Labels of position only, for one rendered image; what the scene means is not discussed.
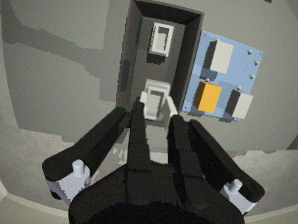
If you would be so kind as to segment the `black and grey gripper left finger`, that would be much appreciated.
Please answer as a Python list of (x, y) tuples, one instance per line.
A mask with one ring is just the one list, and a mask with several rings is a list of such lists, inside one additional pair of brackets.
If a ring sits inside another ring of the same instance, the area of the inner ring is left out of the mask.
[(55, 199), (70, 206), (73, 198), (90, 186), (95, 174), (124, 128), (130, 128), (126, 202), (142, 210), (150, 206), (155, 194), (150, 150), (146, 140), (145, 108), (147, 92), (135, 101), (133, 111), (116, 107), (73, 146), (47, 158), (42, 169)]

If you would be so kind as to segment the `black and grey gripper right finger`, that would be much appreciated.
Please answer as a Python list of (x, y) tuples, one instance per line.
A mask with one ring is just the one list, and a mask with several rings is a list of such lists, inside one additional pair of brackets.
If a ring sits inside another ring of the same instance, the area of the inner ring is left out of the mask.
[(163, 119), (168, 133), (168, 163), (178, 163), (182, 206), (190, 213), (202, 212), (211, 200), (209, 183), (244, 217), (264, 196), (264, 188), (239, 168), (199, 121), (187, 122), (178, 114), (167, 96)]

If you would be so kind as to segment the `yellow rectangular block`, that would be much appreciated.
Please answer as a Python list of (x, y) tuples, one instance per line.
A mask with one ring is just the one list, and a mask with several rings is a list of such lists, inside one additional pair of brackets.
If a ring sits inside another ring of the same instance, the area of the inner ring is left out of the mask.
[(193, 105), (198, 110), (213, 113), (221, 88), (216, 84), (200, 81)]

